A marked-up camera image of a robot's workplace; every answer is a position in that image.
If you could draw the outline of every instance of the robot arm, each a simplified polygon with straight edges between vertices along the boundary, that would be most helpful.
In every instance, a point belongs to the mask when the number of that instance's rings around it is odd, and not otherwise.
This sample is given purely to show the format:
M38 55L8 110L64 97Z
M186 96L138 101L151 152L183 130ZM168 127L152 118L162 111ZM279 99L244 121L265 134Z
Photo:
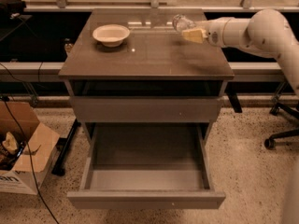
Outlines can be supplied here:
M206 39L213 46L274 58L299 97L299 43L280 12L266 9L251 19L219 18L194 23L195 27L182 31L184 38L197 43Z

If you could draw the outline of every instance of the white bowl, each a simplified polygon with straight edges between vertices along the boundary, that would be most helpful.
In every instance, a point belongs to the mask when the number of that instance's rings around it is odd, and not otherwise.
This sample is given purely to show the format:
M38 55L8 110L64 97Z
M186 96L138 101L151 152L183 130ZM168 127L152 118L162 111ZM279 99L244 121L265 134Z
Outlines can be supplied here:
M114 48L119 46L129 34L130 30L125 26L111 24L96 28L93 31L93 38L106 47Z

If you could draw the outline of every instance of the floor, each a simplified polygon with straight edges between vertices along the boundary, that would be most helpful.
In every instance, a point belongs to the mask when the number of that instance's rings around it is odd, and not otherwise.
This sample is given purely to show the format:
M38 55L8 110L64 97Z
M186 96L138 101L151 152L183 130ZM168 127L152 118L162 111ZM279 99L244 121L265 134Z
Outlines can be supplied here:
M35 108L39 119L61 137L74 120L71 108L52 105ZM206 144L209 170L215 190L226 199L219 210L77 210L66 198L78 190L89 144L78 129L65 163L65 176L48 173L40 189L59 223L280 223L288 179L299 154L294 138L280 140L275 150L266 150L263 140L271 133L296 126L280 111L269 115L269 107L245 107L236 114L221 110ZM0 193L0 223L55 223L35 195Z

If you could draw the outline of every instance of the closed drawer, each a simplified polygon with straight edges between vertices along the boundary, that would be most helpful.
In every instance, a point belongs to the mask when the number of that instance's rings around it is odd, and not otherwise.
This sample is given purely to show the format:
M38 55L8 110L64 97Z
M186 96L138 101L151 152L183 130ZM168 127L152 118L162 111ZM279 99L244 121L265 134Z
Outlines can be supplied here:
M199 124L106 124L96 127L76 208L219 208Z
M71 97L80 122L210 122L221 98Z

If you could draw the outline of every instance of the open drawer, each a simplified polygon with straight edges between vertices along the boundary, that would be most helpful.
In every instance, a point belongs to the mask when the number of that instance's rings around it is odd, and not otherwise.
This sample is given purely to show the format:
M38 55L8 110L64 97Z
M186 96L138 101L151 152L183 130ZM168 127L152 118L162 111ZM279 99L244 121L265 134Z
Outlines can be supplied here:
M200 124L97 125L76 208L219 208Z

